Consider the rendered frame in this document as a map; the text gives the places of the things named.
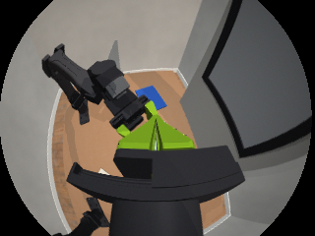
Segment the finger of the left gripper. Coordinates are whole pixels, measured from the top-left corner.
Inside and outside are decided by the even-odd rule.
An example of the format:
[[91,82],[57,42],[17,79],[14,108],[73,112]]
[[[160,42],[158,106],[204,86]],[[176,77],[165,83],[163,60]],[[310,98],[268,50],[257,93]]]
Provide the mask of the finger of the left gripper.
[[156,107],[154,105],[154,103],[152,101],[148,102],[146,105],[145,105],[145,108],[146,108],[146,115],[147,115],[147,119],[150,120],[150,118],[153,116],[153,115],[158,115],[158,112],[156,110]]
[[[126,137],[129,133],[131,133],[123,124],[116,130],[116,132],[121,136],[121,137]],[[123,136],[122,136],[123,135]],[[123,137],[123,138],[124,138]]]

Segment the blue flat rectangular panel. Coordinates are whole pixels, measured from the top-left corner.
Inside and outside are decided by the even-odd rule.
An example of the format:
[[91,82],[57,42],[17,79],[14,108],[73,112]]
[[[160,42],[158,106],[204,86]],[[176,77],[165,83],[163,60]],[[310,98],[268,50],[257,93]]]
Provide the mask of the blue flat rectangular panel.
[[142,94],[147,96],[148,99],[150,99],[154,103],[156,110],[162,109],[167,106],[154,86],[135,90],[135,93],[138,95],[138,97],[140,97]]

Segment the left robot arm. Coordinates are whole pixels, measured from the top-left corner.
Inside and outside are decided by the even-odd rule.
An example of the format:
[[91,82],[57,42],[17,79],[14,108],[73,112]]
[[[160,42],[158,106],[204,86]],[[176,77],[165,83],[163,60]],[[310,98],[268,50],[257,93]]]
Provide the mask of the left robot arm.
[[62,88],[72,108],[79,111],[81,125],[90,122],[88,101],[100,104],[103,99],[107,108],[116,116],[138,98],[129,90],[130,85],[124,78],[123,72],[116,68],[115,61],[96,61],[85,70],[65,55],[63,43],[55,47],[54,53],[55,55],[50,57],[47,54],[42,59],[42,70],[48,78],[51,77]]

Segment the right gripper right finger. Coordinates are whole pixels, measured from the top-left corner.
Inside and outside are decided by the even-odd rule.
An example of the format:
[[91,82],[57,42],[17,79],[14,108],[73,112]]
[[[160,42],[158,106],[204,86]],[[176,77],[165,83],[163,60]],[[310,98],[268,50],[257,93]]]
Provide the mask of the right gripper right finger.
[[156,115],[156,139],[157,150],[195,148],[193,140],[166,124],[158,115]]

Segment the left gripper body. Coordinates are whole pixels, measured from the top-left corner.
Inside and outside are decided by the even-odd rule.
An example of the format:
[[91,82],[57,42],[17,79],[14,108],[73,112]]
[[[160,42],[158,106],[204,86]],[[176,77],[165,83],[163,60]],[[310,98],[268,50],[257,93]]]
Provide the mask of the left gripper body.
[[120,111],[116,116],[114,116],[109,121],[110,125],[114,129],[117,130],[118,127],[120,127],[122,124],[124,124],[124,126],[131,132],[140,123],[142,123],[144,121],[144,117],[142,116],[142,114],[144,114],[144,111],[146,114],[145,105],[150,101],[151,101],[150,99],[148,99],[144,94],[142,94],[140,97],[138,97],[132,103],[130,103],[127,107],[125,107],[122,111]]

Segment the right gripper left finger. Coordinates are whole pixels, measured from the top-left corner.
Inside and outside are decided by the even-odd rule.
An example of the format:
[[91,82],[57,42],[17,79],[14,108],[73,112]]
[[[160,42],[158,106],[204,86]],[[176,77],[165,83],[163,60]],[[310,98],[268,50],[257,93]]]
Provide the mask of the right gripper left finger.
[[[153,139],[154,136],[154,139]],[[117,145],[119,148],[140,148],[155,150],[156,146],[156,115],[153,115],[151,119],[121,139]]]

